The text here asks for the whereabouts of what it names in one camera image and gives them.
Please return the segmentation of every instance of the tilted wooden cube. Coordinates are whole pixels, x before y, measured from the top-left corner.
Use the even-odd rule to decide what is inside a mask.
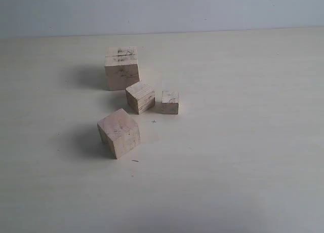
[[[137,83],[138,61],[136,47],[112,47],[108,49],[105,61],[109,90],[124,90]]]
[[[179,92],[162,91],[162,114],[178,114],[179,113]]]
[[[142,81],[126,88],[128,105],[140,114],[155,105],[154,89]]]
[[[119,109],[98,122],[103,143],[108,144],[116,159],[140,144],[137,123],[123,109]]]

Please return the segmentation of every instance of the small wooden cube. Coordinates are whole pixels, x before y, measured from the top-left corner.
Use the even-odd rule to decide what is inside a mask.
[[[154,89],[142,81],[126,88],[127,103],[140,114],[155,105]]]
[[[136,47],[112,47],[108,49],[105,61],[109,90],[124,90],[137,83],[138,60]]]
[[[137,123],[123,109],[119,109],[98,122],[103,143],[108,144],[116,159],[140,144]]]
[[[178,114],[179,113],[179,92],[162,91],[162,114]]]

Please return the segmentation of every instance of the wall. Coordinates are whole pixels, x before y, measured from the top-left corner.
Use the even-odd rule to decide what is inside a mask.
[[[0,0],[0,38],[324,25],[322,0]]]

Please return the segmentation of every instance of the wooden block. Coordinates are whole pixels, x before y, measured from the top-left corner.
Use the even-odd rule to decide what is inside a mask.
[[[178,114],[179,112],[179,92],[162,91],[162,114]]]
[[[116,159],[140,144],[137,123],[123,109],[119,109],[98,122],[103,143],[108,144]]]
[[[128,105],[140,114],[155,105],[154,89],[142,81],[126,88]]]
[[[137,59],[136,47],[108,49],[105,71],[109,90],[124,90],[140,80]]]

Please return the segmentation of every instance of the table surface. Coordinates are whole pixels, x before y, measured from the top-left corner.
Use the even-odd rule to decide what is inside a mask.
[[[107,91],[118,46],[179,115]],[[0,63],[1,232],[324,231],[324,28],[1,40]],[[113,160],[119,108],[142,143]]]

